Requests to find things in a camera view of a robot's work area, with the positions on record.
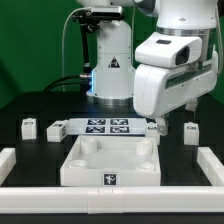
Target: small white block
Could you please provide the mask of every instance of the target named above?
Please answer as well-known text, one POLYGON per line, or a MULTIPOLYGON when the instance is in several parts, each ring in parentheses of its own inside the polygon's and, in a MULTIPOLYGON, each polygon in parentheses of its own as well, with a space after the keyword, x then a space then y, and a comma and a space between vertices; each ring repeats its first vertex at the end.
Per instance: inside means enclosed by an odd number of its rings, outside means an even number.
POLYGON ((145 137, 156 138, 157 145, 160 144, 160 134, 157 131, 157 124, 149 122, 146 126, 145 137))
POLYGON ((0 153, 0 185, 4 182, 16 164, 14 148, 5 148, 0 153))
POLYGON ((184 145, 199 144, 198 124, 189 122, 184 124, 184 145))
POLYGON ((68 120, 56 121, 47 128, 48 142, 61 142, 67 136, 68 120))
POLYGON ((22 126, 22 139, 31 140, 37 138, 37 121, 36 119, 27 118, 23 120, 22 126))

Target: white plastic part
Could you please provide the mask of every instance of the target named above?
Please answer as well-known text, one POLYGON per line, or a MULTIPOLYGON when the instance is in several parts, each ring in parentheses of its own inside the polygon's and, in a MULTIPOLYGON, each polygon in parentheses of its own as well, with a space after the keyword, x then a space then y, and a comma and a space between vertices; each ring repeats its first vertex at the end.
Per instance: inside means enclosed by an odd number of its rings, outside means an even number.
POLYGON ((198 124, 189 122, 184 124, 184 145, 199 144, 198 124))
POLYGON ((1 188, 1 214, 224 212, 224 187, 1 188))
POLYGON ((156 140, 79 136, 61 167, 60 176, 62 186, 159 186, 161 174, 156 140), (84 154, 83 143, 86 147, 86 142, 95 142, 93 139, 97 142, 97 151, 84 154))
POLYGON ((157 26, 168 29, 195 30, 216 27, 215 8, 218 0, 160 0, 157 26))
POLYGON ((168 36, 153 33, 135 51, 136 61, 152 66, 175 68, 176 56, 182 49, 189 48, 186 64, 195 62, 201 56, 202 40, 199 37, 168 36))
POLYGON ((11 172, 16 164, 16 154, 14 148, 5 148, 0 153, 0 185, 11 172))
POLYGON ((218 56, 213 53, 211 70, 166 87, 173 77, 184 78, 186 67, 165 69, 141 64, 135 74, 134 108, 144 117, 155 119, 214 89, 218 56))
POLYGON ((137 141, 136 153, 139 156, 151 155, 153 153, 153 143, 150 139, 140 139, 137 141))
POLYGON ((186 104, 185 110, 195 112, 197 106, 198 106, 198 99, 193 99, 186 104))
POLYGON ((212 186, 224 186, 224 166, 210 148, 198 148, 197 162, 212 186))
POLYGON ((100 23, 98 62, 87 95, 103 102, 133 97, 135 69, 131 64, 131 28, 124 21, 100 23))
POLYGON ((145 130, 145 137, 155 138, 157 145, 160 144, 160 134, 157 131, 157 124, 149 122, 145 130))
POLYGON ((68 120, 56 121, 47 128, 48 142, 61 142, 67 136, 68 120))
POLYGON ((37 121, 36 119, 27 118, 23 119, 22 126, 22 139, 32 140, 37 138, 37 121))
POLYGON ((144 135, 145 118, 70 119, 68 135, 144 135))
POLYGON ((86 138, 81 141, 81 152, 83 154, 93 154, 97 152, 97 140, 95 138, 86 138))

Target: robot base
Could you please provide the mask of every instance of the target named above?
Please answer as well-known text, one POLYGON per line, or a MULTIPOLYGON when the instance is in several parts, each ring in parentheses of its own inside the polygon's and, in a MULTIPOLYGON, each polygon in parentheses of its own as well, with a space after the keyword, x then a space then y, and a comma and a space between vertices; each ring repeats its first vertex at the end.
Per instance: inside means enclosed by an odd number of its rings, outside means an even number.
POLYGON ((127 98, 127 99, 105 99, 105 98, 99 98, 96 96, 89 96, 87 94, 87 99, 89 102, 101 104, 101 105, 131 105, 133 104, 133 97, 127 98))

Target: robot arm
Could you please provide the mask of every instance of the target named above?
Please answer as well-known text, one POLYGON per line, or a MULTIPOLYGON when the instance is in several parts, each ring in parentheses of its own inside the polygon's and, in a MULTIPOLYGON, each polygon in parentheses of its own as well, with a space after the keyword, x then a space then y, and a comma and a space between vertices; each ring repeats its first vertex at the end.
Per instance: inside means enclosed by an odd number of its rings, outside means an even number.
POLYGON ((162 135, 167 134, 166 114, 215 87, 217 1, 135 0, 145 14, 157 11, 159 18, 157 32, 136 49, 142 64, 135 75, 134 108, 159 121, 162 135))

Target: black table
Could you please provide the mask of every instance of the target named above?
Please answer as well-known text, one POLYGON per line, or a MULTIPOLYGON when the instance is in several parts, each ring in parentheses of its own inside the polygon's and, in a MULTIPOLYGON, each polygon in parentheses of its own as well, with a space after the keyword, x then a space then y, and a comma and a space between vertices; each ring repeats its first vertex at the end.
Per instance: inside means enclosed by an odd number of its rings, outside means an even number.
MULTIPOLYGON (((184 123, 194 121, 200 128, 200 146, 210 147, 224 160, 224 106, 210 95, 203 96, 193 118, 191 112, 178 108, 170 113, 169 135, 161 137, 159 156, 161 185, 209 186, 198 166, 197 148, 183 145, 184 123)), ((48 143, 46 129, 56 120, 70 118, 137 118, 132 105, 103 106, 88 102, 72 92, 26 93, 0 110, 0 150, 15 147, 17 164, 3 187, 60 187, 59 170, 77 136, 67 136, 61 143, 48 143), (38 121, 37 140, 22 141, 21 124, 26 118, 38 121)), ((1 215, 0 223, 223 223, 224 214, 156 213, 156 214, 49 214, 1 215)))

